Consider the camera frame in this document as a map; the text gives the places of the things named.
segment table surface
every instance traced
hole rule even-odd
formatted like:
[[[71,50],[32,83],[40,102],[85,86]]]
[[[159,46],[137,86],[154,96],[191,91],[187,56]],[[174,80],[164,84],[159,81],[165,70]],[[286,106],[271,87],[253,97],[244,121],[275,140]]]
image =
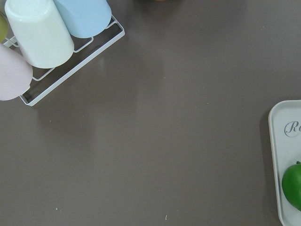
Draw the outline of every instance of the table surface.
[[[0,224],[280,226],[268,114],[301,99],[301,2],[108,2],[125,37],[0,103]]]

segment mug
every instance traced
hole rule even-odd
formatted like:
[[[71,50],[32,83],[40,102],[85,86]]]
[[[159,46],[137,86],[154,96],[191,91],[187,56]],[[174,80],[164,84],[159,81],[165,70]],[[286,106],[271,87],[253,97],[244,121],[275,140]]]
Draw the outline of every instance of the mug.
[[[3,42],[8,34],[8,22],[0,14],[0,42]]]
[[[12,49],[0,44],[0,100],[23,94],[32,81],[32,66]]]
[[[5,2],[6,2],[6,0],[0,0],[0,13],[6,17],[5,9],[4,9]]]
[[[77,38],[90,38],[110,23],[112,11],[106,0],[54,0],[68,31]]]
[[[25,60],[53,68],[73,54],[73,40],[53,0],[7,0],[5,12]]]

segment yellow-green cup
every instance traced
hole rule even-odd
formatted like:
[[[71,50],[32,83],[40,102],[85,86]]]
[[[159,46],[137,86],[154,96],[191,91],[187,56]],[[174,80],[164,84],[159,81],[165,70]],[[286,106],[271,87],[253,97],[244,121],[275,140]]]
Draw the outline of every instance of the yellow-green cup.
[[[0,42],[3,42],[8,34],[8,22],[0,14]]]

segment rack wire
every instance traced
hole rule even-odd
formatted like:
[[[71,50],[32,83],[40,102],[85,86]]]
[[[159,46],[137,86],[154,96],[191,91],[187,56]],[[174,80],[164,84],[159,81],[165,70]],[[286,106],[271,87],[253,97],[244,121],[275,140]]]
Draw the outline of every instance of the rack wire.
[[[33,67],[33,79],[30,87],[20,98],[28,106],[34,106],[56,87],[66,81],[80,68],[105,51],[125,35],[125,30],[118,20],[112,16],[109,25],[99,35],[89,39],[72,37],[75,50],[72,57],[63,65],[50,69]],[[17,39],[7,39],[5,46],[19,51]]]

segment green vegetable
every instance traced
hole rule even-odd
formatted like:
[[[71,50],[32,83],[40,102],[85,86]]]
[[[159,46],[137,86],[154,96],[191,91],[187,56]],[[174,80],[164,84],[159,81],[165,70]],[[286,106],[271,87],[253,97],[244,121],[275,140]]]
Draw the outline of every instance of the green vegetable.
[[[282,177],[282,189],[286,199],[301,211],[301,162],[290,166]]]

